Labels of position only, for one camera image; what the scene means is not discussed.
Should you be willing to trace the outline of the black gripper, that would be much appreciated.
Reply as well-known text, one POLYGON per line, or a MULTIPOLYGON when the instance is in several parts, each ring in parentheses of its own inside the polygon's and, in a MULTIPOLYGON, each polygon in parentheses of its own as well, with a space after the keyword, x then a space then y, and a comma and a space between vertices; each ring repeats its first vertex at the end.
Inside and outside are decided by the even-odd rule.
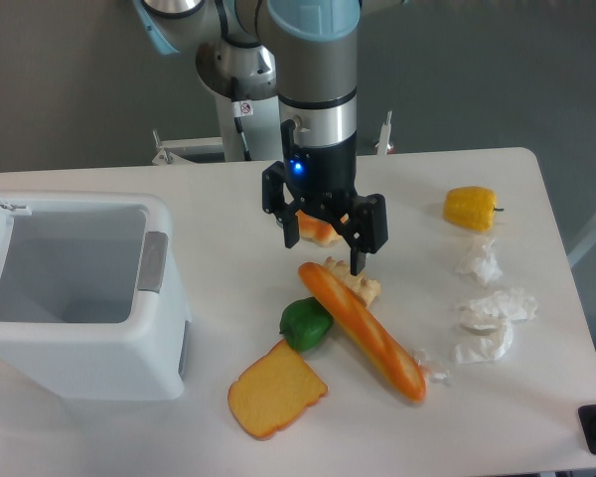
POLYGON ((281 225, 287 248, 300 240, 297 211, 330 224, 351 248, 350 274, 359 275, 388 229, 384 196, 356 190, 356 137, 327 147, 302 147, 291 134, 281 141, 283 159, 262 173, 262 210, 281 225))

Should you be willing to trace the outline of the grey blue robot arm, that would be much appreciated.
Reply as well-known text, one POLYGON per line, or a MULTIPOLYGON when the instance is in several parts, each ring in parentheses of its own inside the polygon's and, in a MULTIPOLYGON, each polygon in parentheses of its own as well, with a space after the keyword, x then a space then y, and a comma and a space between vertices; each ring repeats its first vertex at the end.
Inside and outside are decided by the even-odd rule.
POLYGON ((265 160, 262 208, 287 246, 297 213, 329 224, 351 272, 387 241, 382 195, 361 196, 357 172, 358 26, 383 1, 138 1, 155 49, 191 50, 197 72, 229 102, 229 160, 265 160))

